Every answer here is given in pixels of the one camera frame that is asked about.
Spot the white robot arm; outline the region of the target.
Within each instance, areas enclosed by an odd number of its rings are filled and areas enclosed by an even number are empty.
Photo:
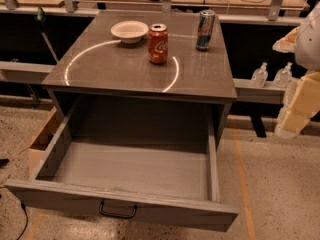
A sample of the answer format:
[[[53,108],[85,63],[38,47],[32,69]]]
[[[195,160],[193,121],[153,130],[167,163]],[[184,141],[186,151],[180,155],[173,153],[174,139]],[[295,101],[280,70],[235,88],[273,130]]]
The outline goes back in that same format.
[[[302,21],[296,32],[295,62],[307,70],[292,80],[284,93],[275,134],[281,138],[298,136],[320,111],[320,4]]]

